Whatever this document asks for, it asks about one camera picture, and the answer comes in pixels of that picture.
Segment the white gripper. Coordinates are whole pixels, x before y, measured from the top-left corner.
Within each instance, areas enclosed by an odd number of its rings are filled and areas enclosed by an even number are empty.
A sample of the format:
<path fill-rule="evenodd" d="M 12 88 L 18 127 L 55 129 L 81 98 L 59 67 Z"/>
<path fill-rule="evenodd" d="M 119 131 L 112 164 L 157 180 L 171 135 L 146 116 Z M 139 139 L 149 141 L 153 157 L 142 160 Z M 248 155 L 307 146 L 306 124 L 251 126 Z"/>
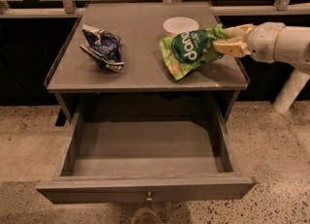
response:
<path fill-rule="evenodd" d="M 283 22 L 265 22 L 258 26 L 248 23 L 225 28 L 230 38 L 214 41 L 213 46 L 216 51 L 233 57 L 240 58 L 251 52 L 255 61 L 273 63 L 275 44 L 283 28 Z"/>

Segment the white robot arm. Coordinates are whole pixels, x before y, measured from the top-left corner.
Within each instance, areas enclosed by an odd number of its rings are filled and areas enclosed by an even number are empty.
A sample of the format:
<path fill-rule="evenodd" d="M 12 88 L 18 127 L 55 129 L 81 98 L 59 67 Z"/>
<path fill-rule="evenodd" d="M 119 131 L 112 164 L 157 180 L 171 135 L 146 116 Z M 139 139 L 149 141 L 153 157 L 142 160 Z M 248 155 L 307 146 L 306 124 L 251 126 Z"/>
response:
<path fill-rule="evenodd" d="M 225 33 L 227 40 L 213 43 L 220 53 L 238 58 L 249 55 L 257 62 L 283 62 L 294 67 L 273 102 L 277 112 L 287 112 L 310 80 L 310 28 L 265 22 L 226 28 Z"/>

